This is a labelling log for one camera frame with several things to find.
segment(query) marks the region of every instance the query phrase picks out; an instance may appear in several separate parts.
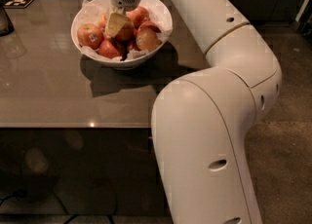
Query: black cable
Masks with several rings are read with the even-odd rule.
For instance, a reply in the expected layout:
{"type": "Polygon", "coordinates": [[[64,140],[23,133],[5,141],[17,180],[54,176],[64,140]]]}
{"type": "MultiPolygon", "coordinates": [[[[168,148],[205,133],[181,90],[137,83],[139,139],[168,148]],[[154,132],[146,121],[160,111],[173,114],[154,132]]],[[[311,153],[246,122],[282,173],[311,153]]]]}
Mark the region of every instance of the black cable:
{"type": "Polygon", "coordinates": [[[109,224],[115,224],[113,216],[111,216],[110,214],[107,214],[106,216],[107,216],[107,218],[109,220],[109,224]]]}
{"type": "Polygon", "coordinates": [[[72,215],[68,220],[66,220],[63,224],[68,224],[70,221],[72,221],[73,219],[77,218],[79,216],[79,214],[74,214],[72,215]]]}
{"type": "Polygon", "coordinates": [[[25,190],[17,190],[17,191],[14,191],[12,193],[11,196],[8,196],[8,197],[5,197],[3,199],[0,199],[0,206],[7,200],[9,200],[10,198],[16,198],[17,200],[20,199],[20,198],[25,198],[27,196],[27,192],[25,190]]]}
{"type": "Polygon", "coordinates": [[[63,211],[65,212],[65,214],[69,214],[66,206],[64,205],[64,203],[62,202],[62,200],[60,199],[59,195],[53,190],[52,191],[52,195],[56,198],[56,200],[58,201],[59,205],[61,206],[61,208],[63,209],[63,211]]]}

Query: white bowl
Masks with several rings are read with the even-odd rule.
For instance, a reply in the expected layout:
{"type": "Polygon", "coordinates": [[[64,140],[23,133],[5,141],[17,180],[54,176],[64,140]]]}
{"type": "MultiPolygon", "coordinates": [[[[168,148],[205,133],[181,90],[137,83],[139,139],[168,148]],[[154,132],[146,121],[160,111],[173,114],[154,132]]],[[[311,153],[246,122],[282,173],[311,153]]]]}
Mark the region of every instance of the white bowl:
{"type": "MultiPolygon", "coordinates": [[[[160,0],[141,0],[139,4],[149,11],[151,20],[158,23],[158,25],[162,29],[162,44],[157,47],[157,49],[148,53],[147,55],[140,56],[131,60],[126,59],[124,61],[119,61],[106,57],[98,58],[92,55],[87,55],[89,58],[100,62],[108,67],[119,69],[132,69],[146,62],[162,48],[162,46],[167,42],[169,36],[173,31],[173,19],[171,13],[160,0]]],[[[71,25],[71,38],[78,50],[82,50],[77,38],[78,27],[82,23],[97,23],[99,16],[103,13],[108,12],[109,5],[109,0],[92,0],[84,5],[82,9],[78,12],[71,25]]]]}

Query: dark floor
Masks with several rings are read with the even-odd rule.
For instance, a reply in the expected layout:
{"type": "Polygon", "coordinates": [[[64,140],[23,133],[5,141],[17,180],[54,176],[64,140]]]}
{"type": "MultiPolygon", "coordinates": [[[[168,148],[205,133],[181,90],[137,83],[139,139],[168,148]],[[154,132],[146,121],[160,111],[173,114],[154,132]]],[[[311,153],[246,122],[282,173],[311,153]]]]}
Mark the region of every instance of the dark floor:
{"type": "MultiPolygon", "coordinates": [[[[312,41],[293,32],[286,23],[265,24],[257,29],[280,60],[283,72],[283,86],[275,107],[246,138],[262,221],[308,224],[312,220],[312,41]]],[[[79,143],[71,145],[79,148],[79,143]]],[[[3,203],[0,212],[8,205],[9,201],[3,203]]],[[[0,215],[0,223],[59,224],[71,216],[0,215]]],[[[118,214],[113,219],[117,224],[172,223],[166,212],[142,217],[118,214]]],[[[70,223],[112,222],[105,215],[92,215],[77,216],[70,223]]]]}

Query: gray table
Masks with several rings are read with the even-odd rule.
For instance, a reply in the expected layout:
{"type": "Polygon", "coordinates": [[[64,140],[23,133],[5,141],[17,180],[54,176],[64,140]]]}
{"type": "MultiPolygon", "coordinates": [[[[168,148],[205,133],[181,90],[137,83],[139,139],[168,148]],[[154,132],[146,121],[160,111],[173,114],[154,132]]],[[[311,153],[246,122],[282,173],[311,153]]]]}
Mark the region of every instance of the gray table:
{"type": "Polygon", "coordinates": [[[208,67],[170,0],[162,1],[173,15],[173,35],[143,66],[117,71],[82,56],[70,36],[82,1],[7,9],[16,31],[0,38],[0,127],[150,127],[157,92],[208,67]]]}
{"type": "Polygon", "coordinates": [[[208,64],[171,1],[162,1],[174,32],[128,71],[74,46],[70,27],[83,0],[6,10],[15,32],[0,37],[0,199],[20,189],[28,196],[6,201],[0,213],[166,214],[151,110],[169,82],[208,64]],[[40,173],[25,159],[34,148],[48,163],[40,173]]]}

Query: table top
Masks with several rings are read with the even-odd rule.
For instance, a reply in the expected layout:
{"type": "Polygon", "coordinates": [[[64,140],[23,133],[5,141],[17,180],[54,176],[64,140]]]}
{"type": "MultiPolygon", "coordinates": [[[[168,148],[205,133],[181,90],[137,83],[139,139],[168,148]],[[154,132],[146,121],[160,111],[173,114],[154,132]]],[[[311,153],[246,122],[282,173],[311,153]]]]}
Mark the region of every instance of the table top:
{"type": "Polygon", "coordinates": [[[158,92],[209,67],[171,0],[173,34],[145,64],[122,71],[82,56],[70,28],[83,1],[6,9],[15,32],[0,37],[1,128],[149,128],[158,92]]]}

